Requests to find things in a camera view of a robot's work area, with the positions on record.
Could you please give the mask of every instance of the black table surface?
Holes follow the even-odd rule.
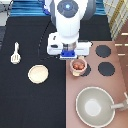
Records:
[[[82,21],[80,39],[111,40],[106,20],[106,16],[97,16]],[[66,128],[66,62],[38,58],[40,37],[49,21],[50,17],[9,17],[7,20],[0,51],[0,128]],[[42,40],[41,58],[48,56],[47,41],[52,32],[56,28],[51,23]],[[17,65],[10,62],[15,42],[19,43],[21,55]],[[38,64],[48,68],[49,77],[36,85],[27,75]]]

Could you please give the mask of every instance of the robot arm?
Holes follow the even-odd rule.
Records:
[[[78,43],[80,20],[89,20],[93,16],[95,0],[47,0],[45,4],[57,29],[56,33],[49,35],[48,54],[61,54],[60,58],[66,59],[88,55],[90,42]]]

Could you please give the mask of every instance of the white bowl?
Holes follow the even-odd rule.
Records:
[[[99,87],[87,87],[76,98],[76,111],[80,119],[94,128],[109,125],[115,116],[112,97]]]

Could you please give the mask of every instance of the white robot body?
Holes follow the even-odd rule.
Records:
[[[57,29],[57,32],[51,33],[49,35],[47,53],[49,55],[60,54],[60,59],[74,59],[74,58],[77,58],[77,56],[79,55],[87,56],[89,55],[89,50],[90,50],[90,47],[92,46],[92,43],[88,41],[78,42],[80,20],[83,18],[85,14],[89,0],[82,0],[82,1],[74,0],[73,1],[74,3],[71,3],[71,6],[70,6],[70,4],[68,3],[71,1],[73,0],[49,0],[49,1],[47,0],[46,1],[46,4],[47,4],[46,9],[48,9],[52,14],[53,14],[53,6],[50,6],[50,5],[51,4],[53,5],[54,3],[53,17],[55,17],[56,19],[55,26]],[[66,10],[68,9],[67,7],[69,8],[73,7],[73,9],[75,9],[75,12],[74,12],[75,15],[71,14],[72,10],[67,11]],[[69,17],[68,17],[68,14],[66,15],[64,14],[65,10],[69,13]]]
[[[79,12],[73,18],[65,18],[58,11],[56,13],[56,28],[62,43],[70,44],[78,40],[80,20]]]
[[[76,55],[74,57],[62,57],[60,59],[76,59],[77,56],[89,55],[89,49],[92,46],[91,42],[76,42],[77,47],[74,49]],[[60,55],[63,50],[63,44],[58,32],[51,33],[48,38],[47,52],[49,55]]]

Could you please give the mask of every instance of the kitchen utensil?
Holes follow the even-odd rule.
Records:
[[[48,69],[44,65],[35,65],[29,70],[28,78],[33,83],[40,84],[48,78]]]
[[[16,42],[15,43],[15,51],[14,54],[11,56],[11,62],[13,64],[18,64],[21,60],[20,55],[18,54],[18,50],[19,50],[19,44]]]

